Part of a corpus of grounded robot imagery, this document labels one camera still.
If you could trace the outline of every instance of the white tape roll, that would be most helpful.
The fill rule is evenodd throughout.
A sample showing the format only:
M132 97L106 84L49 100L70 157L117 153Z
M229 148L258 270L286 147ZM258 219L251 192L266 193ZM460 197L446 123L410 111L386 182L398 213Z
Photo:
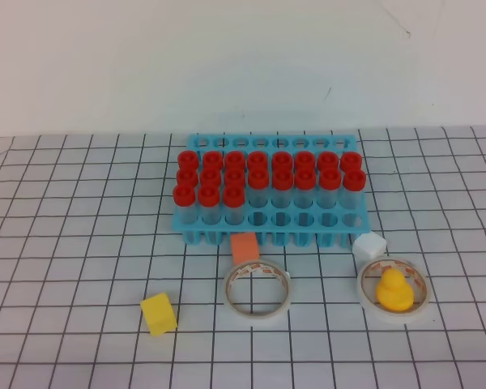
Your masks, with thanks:
M230 297L230 293L232 291L232 287L234 282L238 278L242 278L248 276L250 273L254 271L261 271L266 275L270 275L275 277L280 284L284 288L285 298L284 301L279 305L279 307L275 310L268 311L268 312L256 312L250 313L242 310L238 305L234 304ZM253 261L253 262L245 262L239 265L236 265L231 269L231 271L225 276L224 280L224 296L225 296L225 305L241 320L245 322L245 324L249 324L250 326L270 326L274 323L277 323L280 318L288 311L290 308L291 298L291 291L292 285L290 283L290 276L289 274L275 265L274 263L266 262L266 261Z
M382 307L376 299L376 285L382 273L389 269L400 270L414 290L414 305L404 312L392 312ZM356 280L356 291L360 304L382 322L390 324L409 324L424 317L432 295L430 283L422 271L409 262L392 257L380 257L360 269Z

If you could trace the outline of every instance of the white background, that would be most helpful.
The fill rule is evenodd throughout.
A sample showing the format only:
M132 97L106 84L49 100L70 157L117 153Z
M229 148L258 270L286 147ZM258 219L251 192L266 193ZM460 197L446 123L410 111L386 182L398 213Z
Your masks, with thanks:
M0 135L460 124L486 0L0 0Z

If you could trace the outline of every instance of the rubber duck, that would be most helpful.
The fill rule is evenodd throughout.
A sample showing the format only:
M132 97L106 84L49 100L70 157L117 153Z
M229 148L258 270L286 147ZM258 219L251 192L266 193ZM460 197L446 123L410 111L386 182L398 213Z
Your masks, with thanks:
M394 312L408 310L414 304L414 290L398 269L387 269L376 287L376 299L380 304Z

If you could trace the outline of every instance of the red screw cap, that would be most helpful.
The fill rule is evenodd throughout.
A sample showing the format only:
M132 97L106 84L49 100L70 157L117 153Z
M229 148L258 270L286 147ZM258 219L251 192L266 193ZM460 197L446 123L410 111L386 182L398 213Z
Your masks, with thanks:
M246 165L249 170L256 168L268 169L268 155L265 152L251 152Z
M317 175L315 170L299 169L295 172L294 178L295 186L301 190L311 190L317 183Z
M245 171L239 168L225 169L224 184L245 186Z
M203 168L204 169L218 169L224 167L224 158L221 152L206 152L203 154Z
M252 169L249 171L249 186L252 189L265 189L269 183L268 169Z
M191 185L195 187L198 184L198 175L196 170L183 168L177 171L177 183Z
M200 183L202 185L221 185L221 173L218 169L204 169L200 173Z
M295 155L295 170L315 169L315 155L312 152L298 152Z
M272 174L272 186L276 190L289 190L293 186L293 173L291 170L276 170Z
M276 152L272 156L272 170L286 169L292 170L293 159L288 152Z
M180 169L196 170L200 166L198 155L191 150L185 150L178 154L178 166Z
M346 173L348 170L360 170L362 168L362 156L357 152L345 152L340 158L340 170Z
M245 153L230 152L225 156L225 168L238 168L245 171Z
M220 203L220 188L213 185L202 185L198 191L198 201L204 207L214 207Z
M238 208L245 203L245 190L240 186L226 186L224 189L224 204L230 208Z
M317 158L317 169L319 172L326 169L338 169L339 156L334 152L321 152Z
M361 170L349 170L343 176L343 187L351 192L360 192L365 188L365 173Z
M175 204L180 207L193 205L196 199L193 187L183 184L175 186L175 189L173 189L173 199L175 200Z
M337 168L325 169L321 171L318 178L318 185L322 189L335 190L340 188L340 171Z

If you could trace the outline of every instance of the blue test tube rack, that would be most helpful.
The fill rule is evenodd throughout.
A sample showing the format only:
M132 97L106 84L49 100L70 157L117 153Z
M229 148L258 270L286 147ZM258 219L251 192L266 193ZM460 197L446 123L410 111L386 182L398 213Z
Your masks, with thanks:
M271 158L276 152L289 152L295 156L298 152L309 151L315 157L320 152L334 152L340 158L345 152L356 151L356 138L353 135L191 135L187 149L197 152L200 161L203 154L209 151L222 152L223 155L240 151L246 156L255 151L265 152L268 155L271 176ZM293 201L286 208L277 208L271 202L271 188L268 191L270 195L265 207L254 208L249 205L248 200L245 201L245 218L239 225L230 225L225 221L222 200L219 223L205 224L199 217L192 224L183 224L174 215L173 230L183 233L188 245L200 243L202 235L207 243L219 245L224 236L230 233L254 232L260 245L265 244L270 236L272 244L286 246L292 236L297 246L309 246L316 237L320 247L333 246L336 242L341 246L350 246L362 233L371 231L363 192L359 206L350 210L342 207L339 201L331 209L319 207L316 201L309 208L296 207ZM275 224L278 216L281 224L285 225ZM303 219L303 224L308 225L300 226L299 219Z

